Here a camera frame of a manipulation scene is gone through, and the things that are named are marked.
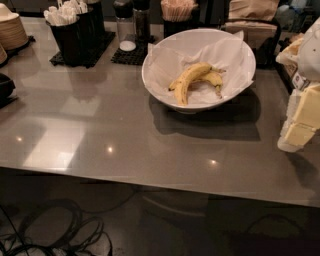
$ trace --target dark floor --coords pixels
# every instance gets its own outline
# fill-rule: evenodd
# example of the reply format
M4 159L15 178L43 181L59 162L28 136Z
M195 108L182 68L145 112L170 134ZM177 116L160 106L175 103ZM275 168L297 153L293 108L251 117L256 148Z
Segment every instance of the dark floor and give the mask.
M306 207L3 169L0 205L0 256L320 255Z

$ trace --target table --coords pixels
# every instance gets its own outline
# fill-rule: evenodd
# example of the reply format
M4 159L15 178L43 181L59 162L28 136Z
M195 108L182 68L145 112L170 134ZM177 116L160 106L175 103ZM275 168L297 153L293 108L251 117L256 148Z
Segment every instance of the table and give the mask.
M183 115L144 88L140 66L113 64L113 40L95 67L53 66L41 18L36 39L0 72L19 99L0 110L0 166L212 195L320 206L320 141L277 148L288 92L275 70L210 111ZM105 23L115 31L113 23ZM161 26L152 27L161 38Z

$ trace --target white bowl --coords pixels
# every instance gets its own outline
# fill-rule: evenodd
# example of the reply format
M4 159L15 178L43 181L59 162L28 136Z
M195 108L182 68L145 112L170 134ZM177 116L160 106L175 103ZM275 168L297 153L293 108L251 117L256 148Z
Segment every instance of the white bowl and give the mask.
M216 29L193 29L183 31L177 34L174 34L170 37L165 38L161 42L159 42L155 47L159 50L161 49L170 49L177 51L179 53L185 54L186 56L195 56L201 49L205 46L214 45L219 40L232 40L237 39L239 41L239 37L224 31L216 30ZM161 81L160 77L153 77L154 74L149 72L148 70L152 69L152 65L156 61L153 61L154 55L150 52L146 56L143 65L142 65L142 79L145 84L146 89L153 95L157 100L162 102L163 104L169 106L170 108L187 114L193 114L200 111L208 110L214 107L217 107L230 99L236 97L239 93L241 93L244 89L246 89L251 83L256 70L256 60L251 48L245 43L242 42L241 48L239 51L242 51L242 60L241 60L241 71L242 78L241 81L236 83L227 82L222 87L222 95L224 96L222 99L215 97L212 95L212 100L210 102L197 102L197 97L202 97L201 93L197 93L196 90L188 91L189 95L192 95L193 102L190 102L187 106L180 106L176 103L173 92L168 92L168 83L161 82L148 82L148 81ZM231 76L233 74L232 69L227 68L227 72L225 76ZM226 77L225 81L235 81L235 78L228 79Z

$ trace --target black container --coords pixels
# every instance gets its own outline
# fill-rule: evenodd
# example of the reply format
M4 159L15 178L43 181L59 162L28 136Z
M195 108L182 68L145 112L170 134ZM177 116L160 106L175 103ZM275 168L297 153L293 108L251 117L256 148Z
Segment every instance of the black container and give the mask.
M150 0L133 0L133 20L138 42L150 41Z
M83 43L85 39L81 34L79 19L66 26L51 26L48 22L47 25L51 28L65 64L70 66L81 64L87 49Z
M101 32L98 31L95 26L95 15L92 7L88 7L88 12L86 13L77 14L85 49L92 49L99 43L99 35Z
M92 8L92 16L93 16L93 23L95 27L95 31L98 36L101 36L105 33L104 29L104 18L103 18L103 12L102 12L102 5L101 1L98 1L96 3L87 4L88 8Z

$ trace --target napkin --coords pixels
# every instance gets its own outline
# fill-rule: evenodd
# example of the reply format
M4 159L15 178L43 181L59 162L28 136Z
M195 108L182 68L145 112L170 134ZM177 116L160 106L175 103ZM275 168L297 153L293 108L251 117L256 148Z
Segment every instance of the napkin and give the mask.
M198 82L188 90L187 107L219 105L234 98L253 82L252 67L244 65L247 57L245 55L250 54L244 44L241 32L208 44L193 56L161 45L149 45L144 64L148 67L144 70L144 83L156 98L166 104L177 106L173 92L168 91L169 84L191 64L205 61L226 70L222 74L222 98L216 95L213 86L206 82Z

